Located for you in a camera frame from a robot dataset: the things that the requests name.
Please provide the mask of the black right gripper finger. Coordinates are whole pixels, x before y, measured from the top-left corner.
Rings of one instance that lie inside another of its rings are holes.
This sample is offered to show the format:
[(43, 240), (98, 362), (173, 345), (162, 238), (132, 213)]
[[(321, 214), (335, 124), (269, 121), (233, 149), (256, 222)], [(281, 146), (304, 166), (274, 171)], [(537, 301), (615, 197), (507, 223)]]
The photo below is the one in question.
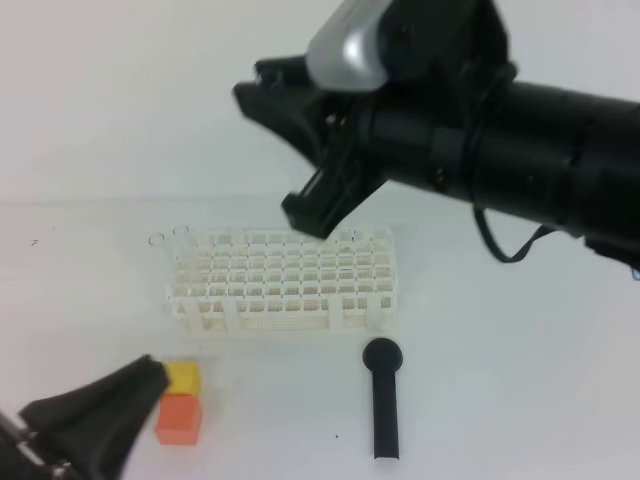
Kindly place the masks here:
[(335, 147), (327, 151), (303, 189), (288, 194), (281, 207), (291, 228), (316, 239), (327, 239), (385, 182), (380, 171), (363, 162), (352, 147)]
[(330, 95), (312, 82), (306, 57), (261, 59), (255, 79), (237, 83), (232, 95), (242, 115), (288, 143), (311, 165), (321, 162)]

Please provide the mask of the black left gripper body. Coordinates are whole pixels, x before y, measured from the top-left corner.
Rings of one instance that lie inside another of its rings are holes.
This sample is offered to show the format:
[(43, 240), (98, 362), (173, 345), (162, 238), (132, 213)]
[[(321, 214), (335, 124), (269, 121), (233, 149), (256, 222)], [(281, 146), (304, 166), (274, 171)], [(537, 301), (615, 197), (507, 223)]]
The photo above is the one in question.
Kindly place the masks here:
[(68, 462), (55, 461), (50, 455), (33, 449), (28, 430), (20, 430), (1, 414), (1, 478), (2, 479), (79, 479)]

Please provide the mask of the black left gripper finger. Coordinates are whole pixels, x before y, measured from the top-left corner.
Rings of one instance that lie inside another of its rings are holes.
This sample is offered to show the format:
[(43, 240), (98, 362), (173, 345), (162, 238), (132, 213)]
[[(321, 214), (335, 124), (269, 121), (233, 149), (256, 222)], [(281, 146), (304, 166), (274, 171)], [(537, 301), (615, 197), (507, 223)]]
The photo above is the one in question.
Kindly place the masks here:
[(119, 479), (145, 422), (169, 385), (149, 355), (81, 388), (19, 412), (35, 445), (81, 479)]

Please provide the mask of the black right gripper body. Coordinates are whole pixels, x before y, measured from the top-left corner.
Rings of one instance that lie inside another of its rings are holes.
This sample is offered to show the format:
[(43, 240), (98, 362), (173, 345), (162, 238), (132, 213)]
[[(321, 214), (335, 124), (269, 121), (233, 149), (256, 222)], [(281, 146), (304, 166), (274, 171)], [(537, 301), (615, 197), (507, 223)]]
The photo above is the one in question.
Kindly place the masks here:
[(301, 200), (365, 200), (384, 183), (364, 152), (361, 131), (370, 101), (365, 94), (329, 93), (308, 85), (300, 93), (299, 150), (315, 168)]

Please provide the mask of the right robot arm black grey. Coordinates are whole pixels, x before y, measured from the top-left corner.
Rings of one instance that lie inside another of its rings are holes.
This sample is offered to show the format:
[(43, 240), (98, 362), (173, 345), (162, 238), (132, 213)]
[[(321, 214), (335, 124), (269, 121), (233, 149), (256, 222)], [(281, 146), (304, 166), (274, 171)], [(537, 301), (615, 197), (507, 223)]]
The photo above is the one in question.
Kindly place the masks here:
[(388, 181), (468, 203), (506, 254), (496, 210), (639, 264), (639, 107), (523, 83), (491, 1), (345, 1), (301, 56), (262, 59), (235, 85), (242, 114), (315, 169), (283, 211), (327, 238)]

